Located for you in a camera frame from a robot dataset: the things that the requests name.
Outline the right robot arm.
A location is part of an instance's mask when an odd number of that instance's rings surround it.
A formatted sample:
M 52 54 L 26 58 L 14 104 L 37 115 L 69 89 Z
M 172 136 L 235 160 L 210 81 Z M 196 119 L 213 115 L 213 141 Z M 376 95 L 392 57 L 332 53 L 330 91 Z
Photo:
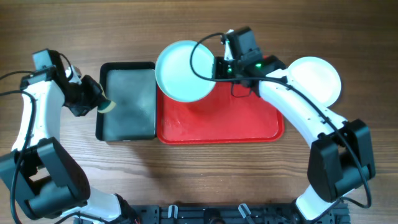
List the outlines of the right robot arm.
M 369 195 L 376 174 L 369 127 L 330 109 L 341 91 L 340 77 L 327 61 L 303 57 L 285 65 L 264 56 L 248 27 L 220 34 L 225 47 L 213 78 L 240 84 L 278 109 L 310 148 L 305 192 L 295 199 L 291 222 L 315 223 L 359 187 Z

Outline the green yellow sponge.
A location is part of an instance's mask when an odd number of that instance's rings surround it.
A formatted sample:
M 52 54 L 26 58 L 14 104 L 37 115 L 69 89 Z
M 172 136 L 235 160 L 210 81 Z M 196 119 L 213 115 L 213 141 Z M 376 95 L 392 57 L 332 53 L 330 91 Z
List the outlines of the green yellow sponge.
M 105 113 L 109 113 L 111 110 L 113 110 L 115 106 L 116 106 L 116 103 L 114 101 L 105 100 L 104 102 L 100 103 L 97 106 L 97 110 L 99 113 L 105 114 Z

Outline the light blue plate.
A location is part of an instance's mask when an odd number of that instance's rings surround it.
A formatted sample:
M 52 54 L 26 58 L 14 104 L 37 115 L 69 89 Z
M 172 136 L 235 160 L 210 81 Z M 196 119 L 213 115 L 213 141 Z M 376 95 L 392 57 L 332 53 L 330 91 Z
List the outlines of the light blue plate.
M 181 40 L 167 46 L 155 64 L 159 88 L 169 98 L 191 103 L 207 96 L 215 86 L 215 57 L 204 45 L 196 47 L 192 40 Z

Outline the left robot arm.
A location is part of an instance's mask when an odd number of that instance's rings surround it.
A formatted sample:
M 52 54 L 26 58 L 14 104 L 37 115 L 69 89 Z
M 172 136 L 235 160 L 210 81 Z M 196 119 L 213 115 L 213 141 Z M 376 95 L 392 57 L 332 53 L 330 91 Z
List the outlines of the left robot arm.
M 1 180 L 10 191 L 16 223 L 20 208 L 31 220 L 74 218 L 81 223 L 139 223 L 136 211 L 118 194 L 90 186 L 83 169 L 60 144 L 60 113 L 74 116 L 93 109 L 110 112 L 115 104 L 103 87 L 82 75 L 56 50 L 33 54 L 35 70 L 22 71 L 18 94 L 24 108 L 11 152 L 1 157 Z

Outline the white plate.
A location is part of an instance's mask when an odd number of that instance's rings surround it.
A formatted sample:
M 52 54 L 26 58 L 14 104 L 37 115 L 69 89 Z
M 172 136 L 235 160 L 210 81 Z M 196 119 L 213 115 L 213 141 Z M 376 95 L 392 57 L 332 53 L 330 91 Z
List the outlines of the white plate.
M 318 57 L 302 57 L 292 62 L 289 78 L 323 106 L 331 106 L 340 96 L 341 79 L 336 69 Z

